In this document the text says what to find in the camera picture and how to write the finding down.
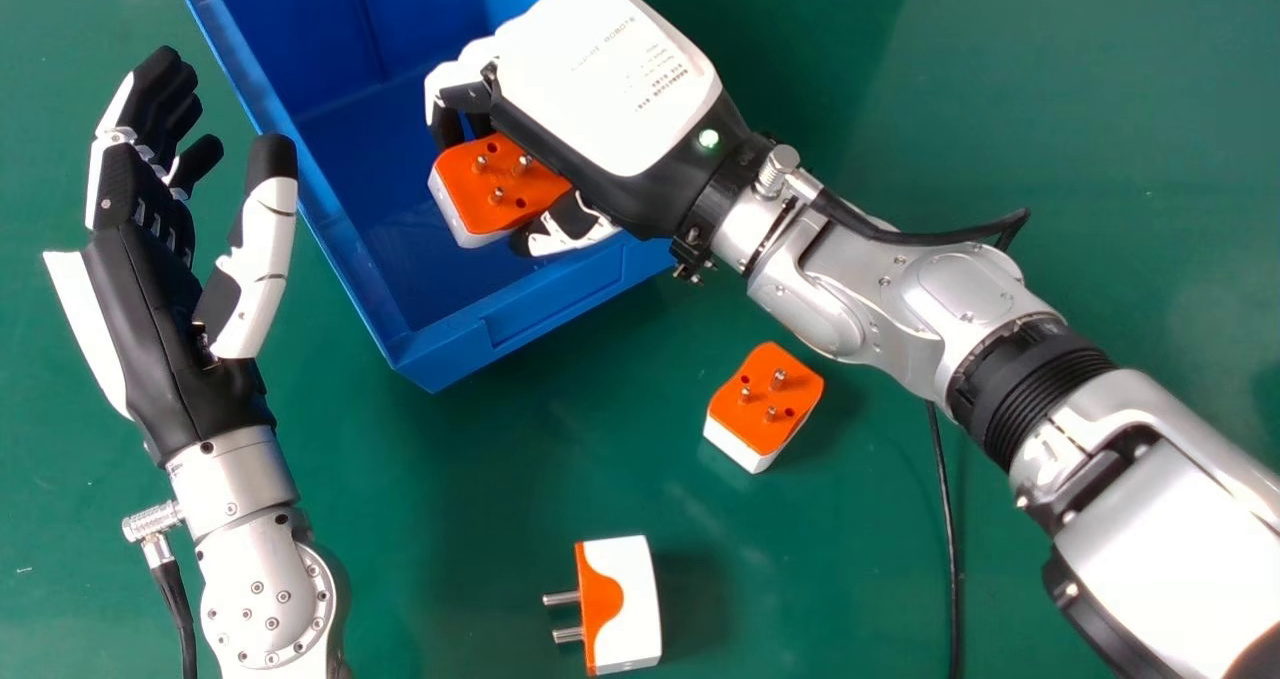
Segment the robot forearm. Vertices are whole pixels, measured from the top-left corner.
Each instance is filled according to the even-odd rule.
[[[1002,251],[868,237],[786,169],[774,196],[739,187],[712,241],[751,299],[969,432],[1053,542],[1046,589],[1119,673],[1251,676],[1242,655],[1280,625],[1280,480],[1070,332]]]

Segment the green surface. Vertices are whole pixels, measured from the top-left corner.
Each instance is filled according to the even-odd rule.
[[[924,229],[1032,206],[1015,246],[1030,284],[1280,465],[1280,0],[650,1],[755,126],[869,210]],[[182,1],[0,0],[0,676],[177,675],[169,619],[119,533],[166,483],[38,260],[81,246],[90,132],[160,42],[201,72],[202,127],[228,146],[195,204],[207,270],[251,128]],[[654,678],[943,675],[919,401],[799,351],[733,277],[709,284],[655,279],[429,396],[387,368],[300,233],[262,365],[303,506],[352,577],[357,674],[581,676],[538,596],[571,585],[572,542],[643,532],[667,637]],[[828,389],[753,478],[700,427],[768,340]],[[1106,676],[1043,597],[1038,529],[959,432],[947,442],[969,674]],[[196,591],[189,542],[177,551]]]

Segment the blue plastic container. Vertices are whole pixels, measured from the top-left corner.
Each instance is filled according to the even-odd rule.
[[[187,0],[253,126],[298,143],[301,213],[389,364],[439,391],[672,265],[618,236],[458,249],[426,191],[422,78],[535,0]]]

